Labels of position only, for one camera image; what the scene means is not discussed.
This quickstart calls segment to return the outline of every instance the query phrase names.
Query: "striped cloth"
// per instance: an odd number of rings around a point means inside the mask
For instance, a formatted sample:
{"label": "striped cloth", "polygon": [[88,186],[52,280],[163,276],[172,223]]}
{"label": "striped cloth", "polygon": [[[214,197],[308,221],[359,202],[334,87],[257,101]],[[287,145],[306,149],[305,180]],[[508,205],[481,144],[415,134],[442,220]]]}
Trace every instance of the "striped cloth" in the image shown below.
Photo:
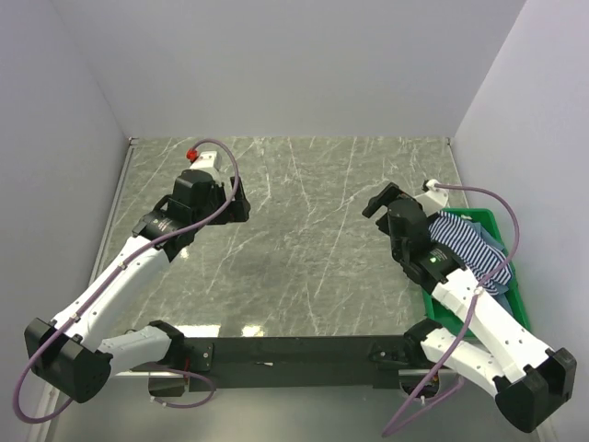
{"label": "striped cloth", "polygon": [[[447,212],[439,212],[439,215],[430,224],[432,240],[452,249],[479,281],[505,259],[500,250],[487,244],[474,227],[460,216]],[[507,285],[512,276],[512,270],[507,266],[485,284],[485,289],[489,295],[495,296],[498,294],[495,283]]]}

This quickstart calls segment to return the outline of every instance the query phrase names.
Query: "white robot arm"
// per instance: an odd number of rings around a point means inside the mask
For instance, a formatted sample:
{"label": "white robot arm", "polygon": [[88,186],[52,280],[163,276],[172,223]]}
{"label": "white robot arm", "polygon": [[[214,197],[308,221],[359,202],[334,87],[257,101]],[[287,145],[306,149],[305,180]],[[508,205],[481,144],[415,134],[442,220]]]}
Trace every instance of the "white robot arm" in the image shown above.
{"label": "white robot arm", "polygon": [[[371,217],[380,207],[387,208],[376,224],[390,236],[393,259],[463,322],[478,296],[469,328],[483,348],[460,342],[445,365],[487,391],[514,426],[531,432],[571,397],[576,361],[566,349],[555,352],[522,327],[478,287],[473,272],[452,250],[431,240],[428,227],[447,203],[447,191],[435,184],[426,181],[426,192],[413,198],[390,183],[370,200],[363,215]],[[434,363],[456,338],[432,320],[406,336],[419,343],[417,354]]]}
{"label": "white robot arm", "polygon": [[[144,363],[165,361],[179,333],[162,321],[140,331],[105,339],[114,321],[141,290],[165,270],[194,240],[196,231],[179,235],[142,253],[128,266],[123,262],[153,239],[204,219],[225,201],[225,186],[216,152],[203,152],[176,179],[173,193],[142,217],[121,252],[94,283],[51,322],[34,320],[25,331],[29,356],[71,318],[75,323],[58,338],[53,355],[43,355],[33,371],[78,402],[91,399],[108,378]],[[249,203],[238,184],[235,199],[211,224],[245,222]],[[117,267],[123,272],[77,317],[76,312]]]}

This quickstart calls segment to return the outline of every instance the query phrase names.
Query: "marble table surface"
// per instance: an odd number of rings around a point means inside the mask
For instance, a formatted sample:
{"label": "marble table surface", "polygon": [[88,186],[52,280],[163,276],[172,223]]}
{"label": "marble table surface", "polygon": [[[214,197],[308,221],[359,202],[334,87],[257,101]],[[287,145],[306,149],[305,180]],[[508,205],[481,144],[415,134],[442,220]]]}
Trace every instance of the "marble table surface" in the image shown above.
{"label": "marble table surface", "polygon": [[[133,140],[101,267],[171,191],[196,140]],[[421,289],[361,212],[389,181],[411,194],[426,178],[459,183],[446,138],[222,140],[237,158],[249,221],[199,232],[112,335],[158,319],[202,336],[400,334],[423,318]],[[450,205],[466,206],[464,194],[454,192]]]}

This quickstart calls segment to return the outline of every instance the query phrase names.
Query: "green plastic bin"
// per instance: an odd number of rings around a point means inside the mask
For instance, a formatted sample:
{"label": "green plastic bin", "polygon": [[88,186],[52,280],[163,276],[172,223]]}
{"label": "green plastic bin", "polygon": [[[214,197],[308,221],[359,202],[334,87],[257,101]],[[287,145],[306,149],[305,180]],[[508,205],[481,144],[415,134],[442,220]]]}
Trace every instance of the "green plastic bin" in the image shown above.
{"label": "green plastic bin", "polygon": [[[451,214],[455,214],[458,216],[466,215],[472,218],[473,223],[480,223],[485,230],[487,230],[495,239],[500,241],[503,245],[503,240],[501,238],[501,234],[499,233],[499,228],[497,227],[497,223],[495,221],[495,216],[493,215],[492,211],[489,209],[445,209],[446,212]],[[530,331],[530,322],[527,318],[527,314],[525,313],[524,303],[522,302],[522,298],[519,295],[519,288],[517,285],[517,277],[515,275],[515,268],[512,263],[510,263],[512,270],[514,272],[514,277],[512,278],[511,282],[509,283],[509,290],[505,294],[507,297],[507,302],[512,308],[514,312],[514,319],[519,322],[522,327]],[[450,310],[445,308],[442,304],[440,304],[436,299],[433,299],[428,293],[423,291],[423,304],[425,304],[425,314],[428,318],[432,320],[437,320],[442,325],[444,325],[450,332],[454,335],[460,332],[462,328],[463,322],[457,318],[454,313]],[[467,331],[466,334],[469,338],[474,338],[475,335],[471,331]]]}

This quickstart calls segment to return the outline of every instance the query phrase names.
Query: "white backdrop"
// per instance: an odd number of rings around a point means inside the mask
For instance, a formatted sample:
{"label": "white backdrop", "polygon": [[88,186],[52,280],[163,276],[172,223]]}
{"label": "white backdrop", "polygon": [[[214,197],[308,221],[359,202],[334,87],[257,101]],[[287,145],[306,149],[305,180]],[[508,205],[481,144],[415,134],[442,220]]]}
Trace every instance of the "white backdrop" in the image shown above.
{"label": "white backdrop", "polygon": [[[48,1],[0,2],[1,439],[30,425],[10,399],[23,332],[87,286],[126,151],[109,105]],[[42,382],[21,402],[34,414]]]}
{"label": "white backdrop", "polygon": [[524,0],[53,0],[132,136],[448,135]]}
{"label": "white backdrop", "polygon": [[519,214],[515,262],[533,332],[578,360],[572,400],[552,417],[560,442],[589,440],[587,23],[585,0],[528,1],[455,141],[463,182],[494,189]]}

